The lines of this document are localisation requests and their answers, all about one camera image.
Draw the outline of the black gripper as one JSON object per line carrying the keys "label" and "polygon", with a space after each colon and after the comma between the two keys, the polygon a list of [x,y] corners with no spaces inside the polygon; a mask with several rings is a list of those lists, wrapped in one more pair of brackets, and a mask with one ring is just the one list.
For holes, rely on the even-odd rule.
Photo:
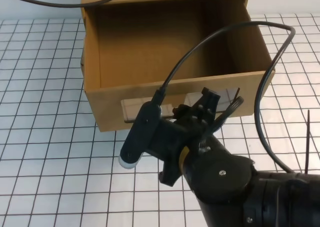
{"label": "black gripper", "polygon": [[220,95],[204,87],[202,97],[193,105],[173,109],[175,121],[161,120],[157,127],[157,157],[163,161],[159,181],[172,187],[182,175],[179,158],[187,147],[196,155],[202,154],[220,128],[216,112]]}

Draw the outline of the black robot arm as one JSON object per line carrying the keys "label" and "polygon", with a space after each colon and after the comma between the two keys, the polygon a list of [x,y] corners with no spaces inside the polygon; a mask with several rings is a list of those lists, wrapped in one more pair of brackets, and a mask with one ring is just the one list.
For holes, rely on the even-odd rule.
{"label": "black robot arm", "polygon": [[216,116],[219,100],[204,88],[193,106],[174,109],[160,182],[172,186],[184,177],[210,227],[319,226],[319,176],[258,171],[251,159],[228,152],[213,133],[243,99]]}

